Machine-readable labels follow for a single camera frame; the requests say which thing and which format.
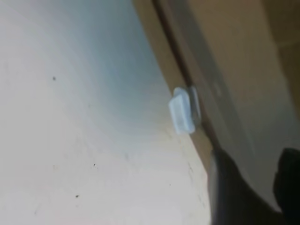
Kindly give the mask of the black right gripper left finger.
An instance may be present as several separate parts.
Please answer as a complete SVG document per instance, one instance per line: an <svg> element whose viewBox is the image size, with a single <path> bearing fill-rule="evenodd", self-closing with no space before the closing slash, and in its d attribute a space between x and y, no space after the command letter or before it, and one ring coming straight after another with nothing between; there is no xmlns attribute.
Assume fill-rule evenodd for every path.
<svg viewBox="0 0 300 225"><path fill-rule="evenodd" d="M298 225L300 213L275 211L243 179L234 160L213 150L208 175L211 224Z"/></svg>

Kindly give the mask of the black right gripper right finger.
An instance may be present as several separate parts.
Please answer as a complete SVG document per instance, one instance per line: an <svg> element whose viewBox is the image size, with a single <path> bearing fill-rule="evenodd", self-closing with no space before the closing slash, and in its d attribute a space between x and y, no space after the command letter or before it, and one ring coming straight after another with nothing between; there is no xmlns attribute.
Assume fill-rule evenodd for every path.
<svg viewBox="0 0 300 225"><path fill-rule="evenodd" d="M300 212L300 151L285 148L279 158L273 193L283 213Z"/></svg>

